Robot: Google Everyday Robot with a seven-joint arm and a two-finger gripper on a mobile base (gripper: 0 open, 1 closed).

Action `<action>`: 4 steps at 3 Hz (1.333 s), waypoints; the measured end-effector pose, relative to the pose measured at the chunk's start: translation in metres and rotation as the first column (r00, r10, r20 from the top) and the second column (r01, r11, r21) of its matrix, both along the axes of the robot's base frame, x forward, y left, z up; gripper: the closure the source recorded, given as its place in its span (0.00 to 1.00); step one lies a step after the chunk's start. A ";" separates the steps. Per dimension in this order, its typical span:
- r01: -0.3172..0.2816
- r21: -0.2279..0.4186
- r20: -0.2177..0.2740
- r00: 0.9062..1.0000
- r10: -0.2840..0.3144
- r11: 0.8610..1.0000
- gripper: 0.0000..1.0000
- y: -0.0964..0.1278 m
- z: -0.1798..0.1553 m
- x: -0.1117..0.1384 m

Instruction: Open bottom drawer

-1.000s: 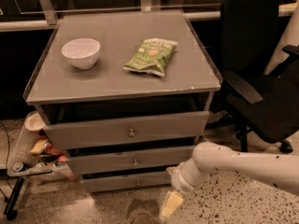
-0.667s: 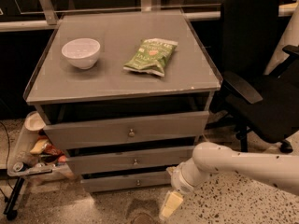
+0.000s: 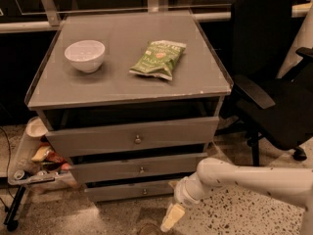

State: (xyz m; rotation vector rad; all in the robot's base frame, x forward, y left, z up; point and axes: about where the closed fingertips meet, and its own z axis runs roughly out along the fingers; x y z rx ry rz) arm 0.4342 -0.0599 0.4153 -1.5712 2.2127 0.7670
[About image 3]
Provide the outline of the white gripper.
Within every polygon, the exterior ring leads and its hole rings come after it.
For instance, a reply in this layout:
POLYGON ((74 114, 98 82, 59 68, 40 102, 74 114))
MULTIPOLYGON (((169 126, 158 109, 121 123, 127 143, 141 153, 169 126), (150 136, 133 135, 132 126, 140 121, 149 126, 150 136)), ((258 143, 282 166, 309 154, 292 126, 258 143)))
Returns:
POLYGON ((185 208, 196 205, 202 199, 202 184, 196 175, 182 178, 174 189, 174 201, 170 204, 160 230, 168 232, 185 214, 185 208))

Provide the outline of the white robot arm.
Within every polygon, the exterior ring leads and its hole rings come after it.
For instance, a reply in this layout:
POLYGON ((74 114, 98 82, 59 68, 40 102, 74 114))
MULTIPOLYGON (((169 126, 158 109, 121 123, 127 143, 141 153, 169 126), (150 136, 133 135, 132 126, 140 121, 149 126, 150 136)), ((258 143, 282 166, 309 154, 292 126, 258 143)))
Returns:
POLYGON ((239 166, 215 158, 201 160, 193 174, 176 183, 160 230, 169 231, 183 217, 186 208, 228 185, 304 208, 299 235, 313 235, 312 168, 239 166))

